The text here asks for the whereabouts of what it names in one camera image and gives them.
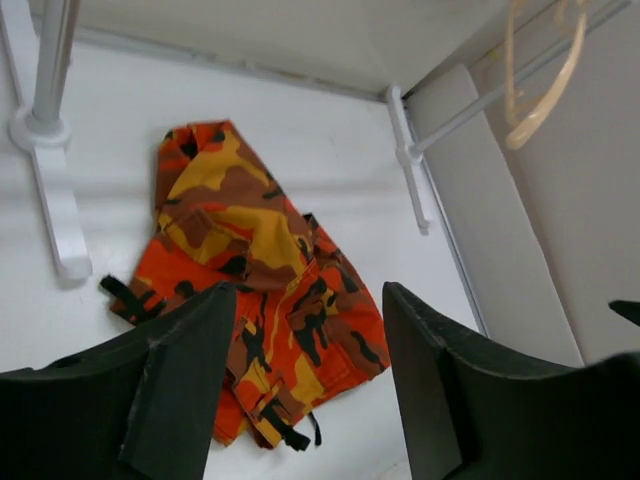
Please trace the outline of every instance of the metal rod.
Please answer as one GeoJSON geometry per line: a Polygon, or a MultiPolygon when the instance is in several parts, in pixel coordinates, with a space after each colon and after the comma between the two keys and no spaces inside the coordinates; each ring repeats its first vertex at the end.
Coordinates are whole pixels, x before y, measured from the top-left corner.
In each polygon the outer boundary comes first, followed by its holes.
{"type": "Polygon", "coordinates": [[[71,59],[80,0],[45,2],[33,116],[42,125],[56,124],[71,59]]]}
{"type": "MultiPolygon", "coordinates": [[[[593,18],[589,21],[589,26],[587,28],[587,35],[597,29],[599,26],[606,23],[611,18],[615,17],[618,13],[622,12],[625,8],[633,3],[637,3],[638,0],[622,0],[615,1],[607,4],[601,10],[599,10],[593,18]]],[[[565,38],[553,46],[542,52],[540,55],[535,57],[529,63],[527,63],[524,67],[522,67],[518,73],[514,76],[514,83],[520,83],[527,77],[531,76],[539,69],[544,67],[546,64],[557,58],[562,53],[569,50],[571,47],[571,39],[565,38]]],[[[436,143],[443,137],[446,137],[449,133],[456,130],[461,125],[464,125],[467,120],[475,117],[478,113],[483,111],[493,102],[498,100],[504,94],[505,85],[502,83],[497,86],[491,92],[487,93],[483,97],[479,98],[475,102],[471,103],[465,109],[461,110],[458,114],[453,116],[446,123],[438,127],[433,131],[430,135],[428,135],[424,140],[420,141],[417,145],[412,145],[409,147],[412,155],[418,157],[424,151],[426,151],[431,145],[436,143]]]]}

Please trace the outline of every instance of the strap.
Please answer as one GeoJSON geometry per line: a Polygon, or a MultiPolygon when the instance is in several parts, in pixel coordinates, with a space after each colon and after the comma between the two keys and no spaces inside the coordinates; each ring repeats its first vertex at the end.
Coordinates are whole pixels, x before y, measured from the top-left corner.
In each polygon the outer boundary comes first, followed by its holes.
{"type": "Polygon", "coordinates": [[[260,413],[262,417],[278,431],[285,444],[293,448],[296,452],[305,451],[311,443],[309,437],[305,437],[301,433],[296,432],[291,425],[284,423],[274,410],[273,405],[273,401],[271,401],[264,407],[260,413]]]}
{"type": "Polygon", "coordinates": [[[313,414],[313,412],[309,412],[309,420],[311,420],[311,423],[313,423],[313,428],[316,431],[316,447],[319,447],[320,445],[322,445],[322,434],[320,433],[320,425],[318,424],[318,420],[316,419],[316,416],[313,414]]]}
{"type": "Polygon", "coordinates": [[[146,310],[144,305],[154,293],[147,292],[138,298],[129,287],[111,275],[104,277],[100,281],[100,286],[122,302],[125,311],[120,314],[128,321],[133,320],[135,323],[141,323],[150,320],[157,317],[166,306],[166,302],[161,300],[154,307],[146,310]]]}

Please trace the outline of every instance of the beige hanger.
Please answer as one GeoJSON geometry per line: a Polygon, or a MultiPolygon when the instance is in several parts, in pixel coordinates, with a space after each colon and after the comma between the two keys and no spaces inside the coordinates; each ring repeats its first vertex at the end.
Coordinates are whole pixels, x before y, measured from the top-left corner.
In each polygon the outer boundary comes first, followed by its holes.
{"type": "Polygon", "coordinates": [[[516,99],[520,98],[523,92],[516,90],[513,83],[514,25],[515,17],[522,11],[522,8],[528,1],[529,0],[512,0],[507,20],[507,34],[505,38],[505,114],[507,122],[513,127],[513,130],[506,138],[507,148],[511,150],[521,148],[531,138],[547,119],[558,103],[558,100],[560,100],[578,64],[587,32],[587,4],[589,0],[559,0],[554,21],[562,31],[573,35],[573,43],[569,51],[569,56],[546,94],[526,104],[516,105],[516,99]],[[564,20],[565,11],[571,1],[575,2],[580,9],[578,25],[575,29],[569,27],[564,20]],[[518,116],[527,110],[531,111],[524,120],[520,121],[518,116]]]}

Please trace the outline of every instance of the white bracket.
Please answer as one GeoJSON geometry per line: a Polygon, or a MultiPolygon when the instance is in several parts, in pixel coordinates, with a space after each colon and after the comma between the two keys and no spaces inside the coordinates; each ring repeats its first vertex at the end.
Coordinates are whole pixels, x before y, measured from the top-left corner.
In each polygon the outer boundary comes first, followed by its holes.
{"type": "Polygon", "coordinates": [[[91,275],[92,267],[66,163],[71,132],[64,118],[55,128],[43,128],[31,114],[39,45],[28,0],[0,0],[0,20],[19,103],[10,122],[11,137],[33,160],[59,275],[84,279],[91,275]]]}
{"type": "Polygon", "coordinates": [[[391,85],[387,90],[387,107],[389,108],[389,116],[391,117],[391,125],[393,134],[396,137],[396,157],[400,162],[400,166],[404,171],[409,189],[409,197],[413,205],[413,212],[416,216],[418,229],[422,235],[429,234],[429,221],[425,218],[420,195],[418,193],[418,185],[413,175],[413,166],[420,165],[424,161],[422,154],[414,154],[415,142],[411,136],[411,129],[407,121],[407,115],[404,111],[402,103],[402,89],[399,85],[391,85]]]}

